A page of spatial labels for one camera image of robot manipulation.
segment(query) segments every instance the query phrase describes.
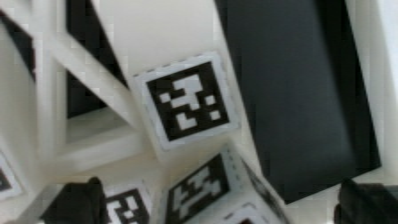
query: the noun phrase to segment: black panel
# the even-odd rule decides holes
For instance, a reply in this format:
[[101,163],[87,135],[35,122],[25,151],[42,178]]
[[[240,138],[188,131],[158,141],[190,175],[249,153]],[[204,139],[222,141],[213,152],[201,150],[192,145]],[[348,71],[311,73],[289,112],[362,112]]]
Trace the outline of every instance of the black panel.
[[263,173],[288,202],[380,166],[343,0],[217,0]]
[[[126,85],[115,55],[90,0],[67,0],[67,32],[108,72]],[[106,104],[67,72],[67,118],[103,108]]]

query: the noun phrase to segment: white card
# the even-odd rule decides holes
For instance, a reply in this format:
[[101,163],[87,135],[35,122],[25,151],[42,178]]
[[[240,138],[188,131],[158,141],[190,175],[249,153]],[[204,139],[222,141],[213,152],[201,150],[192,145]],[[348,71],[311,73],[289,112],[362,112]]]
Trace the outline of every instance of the white card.
[[215,52],[138,74],[133,81],[163,150],[238,127],[225,72]]
[[110,224],[147,224],[151,197],[144,182],[119,184],[105,188]]

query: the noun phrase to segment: white frame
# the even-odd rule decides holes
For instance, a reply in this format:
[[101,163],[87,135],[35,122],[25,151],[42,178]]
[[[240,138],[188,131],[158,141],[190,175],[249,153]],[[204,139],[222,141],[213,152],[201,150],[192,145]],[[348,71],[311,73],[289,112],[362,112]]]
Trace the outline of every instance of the white frame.
[[[172,73],[177,73],[185,69],[192,68],[193,66],[201,65],[206,62],[211,62],[211,66],[213,66],[215,78],[217,78],[218,87],[220,87],[220,95],[222,95],[225,111],[229,115],[229,123],[213,127],[211,129],[204,130],[193,135],[169,141],[163,123],[160,121],[158,110],[156,110],[145,83],[153,81],[154,79],[161,78],[163,76],[170,75]],[[163,151],[169,151],[172,148],[177,148],[181,145],[206,139],[209,136],[218,135],[220,133],[231,131],[233,129],[240,127],[236,108],[234,108],[234,103],[231,99],[229,85],[225,80],[225,72],[222,69],[222,60],[220,60],[220,55],[215,51],[202,53],[195,57],[156,68],[149,72],[137,74],[128,79],[128,81],[131,83],[129,85],[135,86],[137,90],[140,91],[138,94],[142,97],[145,112],[149,114],[149,120],[151,120],[149,123],[153,126],[151,129],[154,129],[156,139],[158,139],[158,143],[160,143]]]
[[10,185],[10,189],[5,190],[5,191],[0,191],[0,201],[2,201],[7,198],[16,197],[23,192],[21,191],[21,186],[19,186],[18,180],[16,180],[16,175],[14,175],[12,170],[10,170],[2,152],[0,152],[0,170],[3,172],[7,181],[9,181],[9,185]]
[[[37,150],[53,176],[80,172],[138,154],[144,151],[145,140],[137,131],[142,128],[131,92],[66,32],[64,8],[64,0],[0,1],[0,9],[34,39]],[[66,140],[69,122],[62,67],[71,71],[128,123],[71,143]]]

